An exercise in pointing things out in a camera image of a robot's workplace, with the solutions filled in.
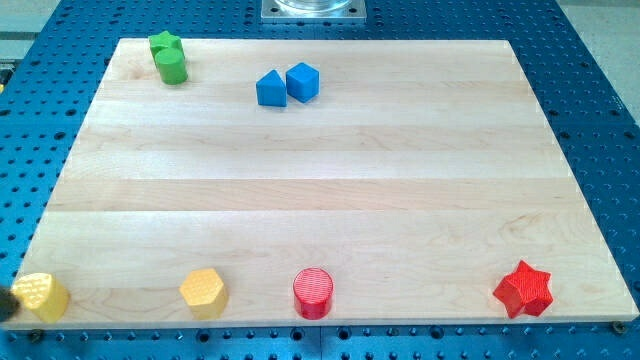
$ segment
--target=red block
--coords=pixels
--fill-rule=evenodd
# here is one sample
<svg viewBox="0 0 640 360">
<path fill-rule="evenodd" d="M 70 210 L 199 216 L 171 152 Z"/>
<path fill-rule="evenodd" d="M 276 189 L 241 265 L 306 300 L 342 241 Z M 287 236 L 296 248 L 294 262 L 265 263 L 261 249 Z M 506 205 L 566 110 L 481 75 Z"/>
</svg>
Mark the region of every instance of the red block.
<svg viewBox="0 0 640 360">
<path fill-rule="evenodd" d="M 502 301 L 509 318 L 523 313 L 540 316 L 553 302 L 549 291 L 550 278 L 551 274 L 520 261 L 518 268 L 502 279 L 493 295 Z"/>
<path fill-rule="evenodd" d="M 321 319 L 331 310 L 333 280 L 322 269 L 304 269 L 293 281 L 293 294 L 300 316 L 308 320 Z"/>
</svg>

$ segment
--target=red cylinder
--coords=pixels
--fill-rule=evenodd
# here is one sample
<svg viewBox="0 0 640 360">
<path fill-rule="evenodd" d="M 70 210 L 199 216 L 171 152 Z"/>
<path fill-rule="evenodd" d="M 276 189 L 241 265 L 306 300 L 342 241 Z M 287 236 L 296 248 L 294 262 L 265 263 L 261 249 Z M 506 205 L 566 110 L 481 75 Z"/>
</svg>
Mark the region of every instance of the red cylinder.
<svg viewBox="0 0 640 360">
<path fill-rule="evenodd" d="M 293 294 L 300 316 L 308 320 L 321 319 L 331 310 L 333 280 L 322 269 L 304 269 L 293 281 Z"/>
</svg>

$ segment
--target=green cylinder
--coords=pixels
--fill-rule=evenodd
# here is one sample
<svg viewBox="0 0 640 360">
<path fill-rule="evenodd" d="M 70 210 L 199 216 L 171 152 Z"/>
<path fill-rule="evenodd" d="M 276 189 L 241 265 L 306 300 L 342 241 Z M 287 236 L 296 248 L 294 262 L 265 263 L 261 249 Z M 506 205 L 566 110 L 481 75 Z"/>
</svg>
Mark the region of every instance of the green cylinder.
<svg viewBox="0 0 640 360">
<path fill-rule="evenodd" d="M 177 85 L 187 80 L 187 68 L 182 51 L 174 48 L 160 50 L 153 59 L 165 84 Z"/>
</svg>

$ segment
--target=green block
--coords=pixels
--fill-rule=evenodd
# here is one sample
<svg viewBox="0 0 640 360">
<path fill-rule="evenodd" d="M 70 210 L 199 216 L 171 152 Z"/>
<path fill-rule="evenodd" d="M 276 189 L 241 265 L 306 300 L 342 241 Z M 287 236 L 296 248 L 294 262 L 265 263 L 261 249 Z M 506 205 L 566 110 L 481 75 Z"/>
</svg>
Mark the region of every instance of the green block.
<svg viewBox="0 0 640 360">
<path fill-rule="evenodd" d="M 166 30 L 160 34 L 149 36 L 149 45 L 151 47 L 151 55 L 154 58 L 161 50 L 164 49 L 177 49 L 184 52 L 180 37 L 172 35 Z"/>
<path fill-rule="evenodd" d="M 160 50 L 153 59 L 165 84 L 177 85 L 187 80 L 187 68 L 182 51 L 173 48 Z"/>
</svg>

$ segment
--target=toy block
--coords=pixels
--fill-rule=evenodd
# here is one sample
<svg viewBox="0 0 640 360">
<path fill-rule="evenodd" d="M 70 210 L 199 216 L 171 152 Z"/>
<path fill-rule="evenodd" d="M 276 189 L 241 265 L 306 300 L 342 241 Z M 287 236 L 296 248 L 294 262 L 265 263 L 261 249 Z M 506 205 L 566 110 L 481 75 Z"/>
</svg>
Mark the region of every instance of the toy block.
<svg viewBox="0 0 640 360">
<path fill-rule="evenodd" d="M 180 286 L 180 293 L 197 320 L 219 318 L 229 300 L 224 282 L 211 268 L 190 272 Z"/>
<path fill-rule="evenodd" d="M 331 310 L 333 280 L 324 270 L 308 268 L 298 273 L 293 281 L 294 306 L 307 320 L 318 320 Z"/>
<path fill-rule="evenodd" d="M 46 323 L 58 321 L 69 304 L 69 292 L 51 274 L 23 276 L 13 283 L 11 292 L 24 307 Z"/>
<path fill-rule="evenodd" d="M 259 105 L 287 106 L 287 87 L 275 70 L 271 70 L 256 82 L 256 93 Z"/>
<path fill-rule="evenodd" d="M 20 302 L 9 288 L 0 286 L 0 322 L 11 319 L 18 312 Z"/>
<path fill-rule="evenodd" d="M 187 68 L 185 66 L 184 54 L 178 49 L 160 50 L 153 58 L 156 68 L 160 72 L 162 82 L 167 85 L 177 85 L 187 80 Z"/>
<path fill-rule="evenodd" d="M 287 93 L 306 103 L 320 91 L 320 73 L 311 66 L 300 63 L 287 71 Z"/>
<path fill-rule="evenodd" d="M 551 274 L 520 261 L 517 269 L 502 279 L 493 295 L 504 304 L 511 319 L 523 313 L 540 316 L 553 302 L 548 287 L 550 278 Z"/>
<path fill-rule="evenodd" d="M 184 53 L 180 37 L 172 35 L 166 30 L 159 34 L 149 36 L 149 47 L 151 48 L 151 56 L 154 58 L 164 49 L 176 49 Z"/>
</svg>

